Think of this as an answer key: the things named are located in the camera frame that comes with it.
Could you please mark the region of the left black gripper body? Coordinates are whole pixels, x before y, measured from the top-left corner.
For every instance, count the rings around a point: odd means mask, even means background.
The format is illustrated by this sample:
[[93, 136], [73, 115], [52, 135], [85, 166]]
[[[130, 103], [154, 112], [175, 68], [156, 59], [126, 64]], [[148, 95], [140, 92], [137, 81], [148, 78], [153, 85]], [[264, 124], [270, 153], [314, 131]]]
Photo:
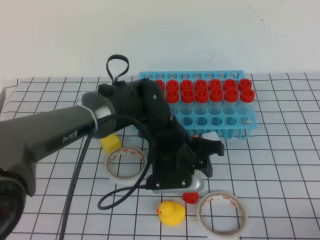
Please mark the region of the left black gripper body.
[[172, 114], [163, 118], [143, 114], [137, 129], [149, 143], [146, 169], [137, 180], [141, 189], [175, 189], [186, 182], [189, 187], [199, 157], [182, 125]]

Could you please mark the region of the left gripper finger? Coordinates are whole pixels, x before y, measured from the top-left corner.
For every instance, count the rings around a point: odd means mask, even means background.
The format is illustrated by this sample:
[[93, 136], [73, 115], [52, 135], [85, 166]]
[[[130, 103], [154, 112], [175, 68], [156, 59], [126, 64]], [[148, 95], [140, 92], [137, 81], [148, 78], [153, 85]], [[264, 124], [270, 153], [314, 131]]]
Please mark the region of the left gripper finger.
[[201, 171], [208, 178], [213, 176], [213, 167], [209, 156], [199, 158], [197, 170]]
[[198, 157], [209, 157], [214, 154], [222, 157], [224, 156], [225, 146], [220, 140], [193, 138], [191, 149]]

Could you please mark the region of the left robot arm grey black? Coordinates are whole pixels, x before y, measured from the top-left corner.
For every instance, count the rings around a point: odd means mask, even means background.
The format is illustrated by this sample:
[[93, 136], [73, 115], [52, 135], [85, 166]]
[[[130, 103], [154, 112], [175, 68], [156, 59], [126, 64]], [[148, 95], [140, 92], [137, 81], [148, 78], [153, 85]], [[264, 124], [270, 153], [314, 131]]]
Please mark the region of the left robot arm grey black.
[[38, 161], [82, 137], [101, 139], [133, 125], [148, 141], [146, 168], [132, 187], [191, 191], [195, 171], [212, 176], [210, 156], [224, 155], [219, 140], [189, 135], [171, 114], [160, 86], [147, 78], [100, 84], [80, 105], [0, 123], [0, 237], [19, 222], [26, 197], [36, 191]]

